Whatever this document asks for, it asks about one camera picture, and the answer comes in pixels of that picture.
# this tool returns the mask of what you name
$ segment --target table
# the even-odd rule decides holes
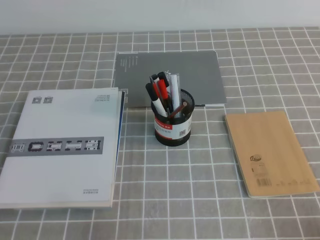
[[[151,109],[126,109],[112,208],[0,210],[0,240],[319,238],[318,193],[248,198],[224,122],[285,111],[320,179],[318,27],[0,36],[0,167],[28,91],[110,87],[118,52],[213,49],[227,104],[196,107],[188,143],[161,145]]]

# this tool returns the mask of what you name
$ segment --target pen cap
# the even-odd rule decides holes
[[[157,94],[156,94],[156,92],[154,90],[154,87],[153,87],[153,85],[151,83],[147,83],[145,85],[145,89],[147,90],[147,92],[148,92],[148,94],[149,94],[149,96],[151,98],[151,101],[154,102],[154,101],[156,101],[158,99],[158,96],[157,96]]]
[[[158,78],[157,74],[152,74],[151,78],[154,80],[155,83],[159,81],[159,78]]]
[[[167,87],[169,87],[169,82],[168,82],[168,79],[167,79],[167,77],[166,77],[166,74],[165,74],[165,72],[159,72],[158,73],[158,78],[161,80],[161,79],[163,79],[164,80],[164,84],[165,84],[165,87],[167,88]]]

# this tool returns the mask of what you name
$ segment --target notebook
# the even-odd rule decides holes
[[[30,91],[0,175],[0,208],[111,207],[124,93]]]
[[[180,87],[193,96],[196,106],[227,103],[215,51],[139,52],[116,57],[113,84],[125,91],[126,107],[150,107],[145,85],[159,72],[179,74]]]
[[[227,114],[225,119],[251,198],[320,191],[285,112]]]

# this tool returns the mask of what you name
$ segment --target white wall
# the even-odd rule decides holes
[[[320,26],[319,0],[0,0],[0,34]]]

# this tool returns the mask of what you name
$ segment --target pen holder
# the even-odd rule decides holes
[[[158,114],[154,104],[151,102],[151,108],[154,113],[155,138],[163,145],[177,147],[190,138],[195,100],[189,92],[181,89],[181,102],[187,102],[187,106],[181,111],[181,116],[177,118],[164,117]]]

